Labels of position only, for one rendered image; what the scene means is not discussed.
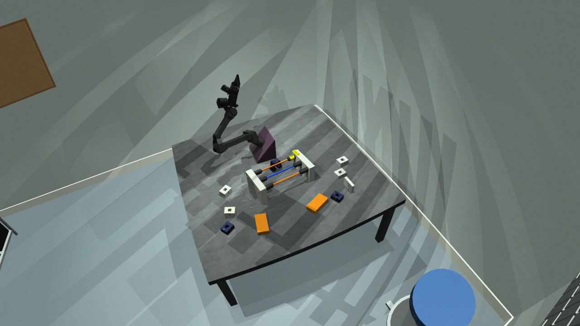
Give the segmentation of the orange rectangular block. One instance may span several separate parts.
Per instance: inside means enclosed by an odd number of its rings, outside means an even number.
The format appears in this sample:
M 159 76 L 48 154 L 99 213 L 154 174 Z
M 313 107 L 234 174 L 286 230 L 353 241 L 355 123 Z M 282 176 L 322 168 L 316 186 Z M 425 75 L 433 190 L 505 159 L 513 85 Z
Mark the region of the orange rectangular block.
M 265 213 L 255 215 L 255 221 L 258 235 L 268 235 L 270 233 Z
M 327 203 L 328 198 L 323 196 L 322 194 L 318 194 L 307 206 L 306 209 L 316 214 L 324 205 Z

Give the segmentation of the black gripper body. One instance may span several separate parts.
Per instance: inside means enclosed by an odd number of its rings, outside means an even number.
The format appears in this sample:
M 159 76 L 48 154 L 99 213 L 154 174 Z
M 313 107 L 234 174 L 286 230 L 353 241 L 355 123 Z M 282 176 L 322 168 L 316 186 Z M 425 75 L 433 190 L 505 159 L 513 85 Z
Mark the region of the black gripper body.
M 230 87 L 229 91 L 230 91 L 229 98 L 230 99 L 237 99 L 239 89 L 234 88 L 234 87 Z

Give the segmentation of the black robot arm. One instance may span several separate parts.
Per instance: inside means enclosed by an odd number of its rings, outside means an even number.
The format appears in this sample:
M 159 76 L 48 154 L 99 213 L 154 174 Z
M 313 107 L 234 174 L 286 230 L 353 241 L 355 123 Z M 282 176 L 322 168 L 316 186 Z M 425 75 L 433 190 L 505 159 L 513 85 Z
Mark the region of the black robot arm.
M 227 95 L 229 94 L 229 87 L 223 85 L 220 90 L 225 91 Z M 216 129 L 215 133 L 213 134 L 213 151 L 216 153 L 222 154 L 226 151 L 229 147 L 235 146 L 238 143 L 244 142 L 248 140 L 249 143 L 253 143 L 261 148 L 265 140 L 263 138 L 259 138 L 255 131 L 246 130 L 243 132 L 242 135 L 238 136 L 237 138 L 233 138 L 225 143 L 222 142 L 221 135 L 223 134 L 225 128 L 227 127 L 230 120 L 233 120 L 234 117 L 237 115 L 236 105 L 237 99 L 227 99 L 227 98 L 218 98 L 216 104 L 218 105 L 218 109 L 224 108 L 225 116 L 220 123 L 219 127 Z

